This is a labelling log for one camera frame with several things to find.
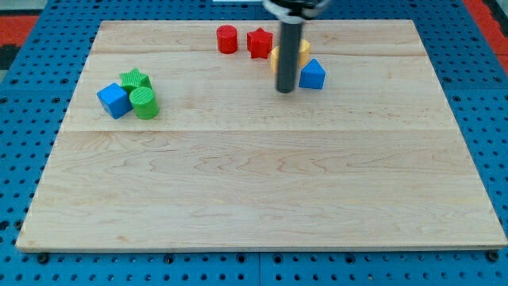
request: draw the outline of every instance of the green cylinder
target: green cylinder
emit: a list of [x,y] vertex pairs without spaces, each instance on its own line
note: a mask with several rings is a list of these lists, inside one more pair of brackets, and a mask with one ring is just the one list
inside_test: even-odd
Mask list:
[[156,96],[149,87],[138,87],[129,95],[134,112],[140,119],[152,119],[159,113]]

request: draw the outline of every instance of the green block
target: green block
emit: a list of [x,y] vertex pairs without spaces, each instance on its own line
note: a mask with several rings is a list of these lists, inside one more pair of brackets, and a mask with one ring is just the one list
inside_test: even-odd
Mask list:
[[127,91],[128,94],[138,87],[152,88],[148,75],[140,73],[137,68],[132,71],[120,74],[121,88]]
[[129,95],[134,112],[140,119],[152,119],[159,113],[156,96],[151,88],[138,87]]

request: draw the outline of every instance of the red cylinder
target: red cylinder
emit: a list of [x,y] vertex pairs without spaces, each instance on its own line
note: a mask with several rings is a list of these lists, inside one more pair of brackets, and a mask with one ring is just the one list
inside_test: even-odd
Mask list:
[[238,50],[238,32],[231,25],[222,25],[217,29],[217,48],[219,52],[230,54]]

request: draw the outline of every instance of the green star block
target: green star block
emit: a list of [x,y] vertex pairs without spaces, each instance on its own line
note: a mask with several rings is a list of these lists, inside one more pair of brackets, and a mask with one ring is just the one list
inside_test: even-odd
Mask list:
[[132,71],[120,74],[120,79],[121,88],[127,91],[128,94],[130,94],[131,91],[138,87],[152,88],[152,84],[150,83],[148,75],[140,73],[137,68],[134,68]]

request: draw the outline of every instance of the red surface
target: red surface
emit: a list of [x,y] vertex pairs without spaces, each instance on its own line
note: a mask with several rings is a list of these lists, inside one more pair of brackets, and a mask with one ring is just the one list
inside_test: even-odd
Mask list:
[[39,16],[0,16],[0,46],[21,47],[38,19]]
[[263,28],[247,33],[247,50],[250,51],[252,59],[258,57],[267,59],[272,43],[273,33],[265,32]]
[[217,29],[217,48],[219,52],[230,54],[238,50],[238,32],[231,25],[222,25]]
[[502,34],[499,23],[492,17],[491,9],[483,4],[482,0],[464,0],[464,4],[505,72],[508,72],[508,38]]

